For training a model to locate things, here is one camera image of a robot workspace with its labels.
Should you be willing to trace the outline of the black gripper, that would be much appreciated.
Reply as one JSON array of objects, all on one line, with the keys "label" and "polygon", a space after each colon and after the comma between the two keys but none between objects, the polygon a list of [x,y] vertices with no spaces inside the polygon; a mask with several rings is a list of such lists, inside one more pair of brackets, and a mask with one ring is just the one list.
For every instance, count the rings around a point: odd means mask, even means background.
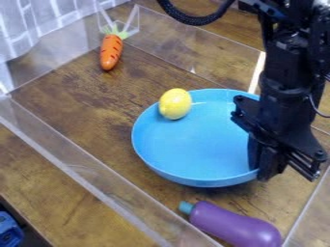
[{"label": "black gripper", "polygon": [[269,181],[290,166],[309,181],[320,177],[328,153],[312,133],[322,86],[289,89],[261,76],[261,97],[234,97],[233,122],[248,132],[248,156],[257,178]]}]

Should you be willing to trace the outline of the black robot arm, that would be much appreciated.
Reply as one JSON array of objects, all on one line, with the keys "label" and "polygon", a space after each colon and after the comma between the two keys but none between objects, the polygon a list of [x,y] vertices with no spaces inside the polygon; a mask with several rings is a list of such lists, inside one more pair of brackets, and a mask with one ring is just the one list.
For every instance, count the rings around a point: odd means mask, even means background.
[{"label": "black robot arm", "polygon": [[249,133],[248,159],[266,181],[286,167],[320,177],[328,153],[312,133],[330,75],[330,2],[240,0],[258,12],[266,62],[257,99],[234,97],[233,121]]}]

